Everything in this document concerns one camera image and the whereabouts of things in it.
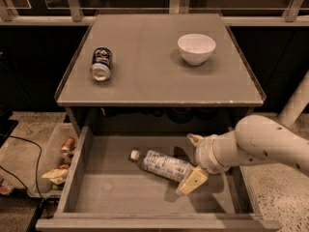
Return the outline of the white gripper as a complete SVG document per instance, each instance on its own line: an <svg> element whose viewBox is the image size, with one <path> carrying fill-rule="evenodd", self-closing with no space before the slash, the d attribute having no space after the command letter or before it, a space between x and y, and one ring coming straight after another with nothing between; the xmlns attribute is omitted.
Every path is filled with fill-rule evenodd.
<svg viewBox="0 0 309 232"><path fill-rule="evenodd" d="M196 147L195 159L199 166L193 167L181 180L176 190L178 195L188 195L200 187L208 180L209 173L218 174L239 166L239 148L232 131L206 137L189 133L187 138Z"/></svg>

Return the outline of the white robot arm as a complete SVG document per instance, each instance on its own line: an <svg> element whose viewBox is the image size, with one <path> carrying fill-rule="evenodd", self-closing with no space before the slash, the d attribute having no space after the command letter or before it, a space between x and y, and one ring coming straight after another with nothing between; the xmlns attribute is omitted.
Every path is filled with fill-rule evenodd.
<svg viewBox="0 0 309 232"><path fill-rule="evenodd" d="M210 174L223 173L234 166L280 162L303 173L309 172L309 141L289 127L309 102L309 72L276 120L262 115L248 115L232 131L202 137L187 137L196 147L197 165L184 177L178 194L187 195L205 183Z"/></svg>

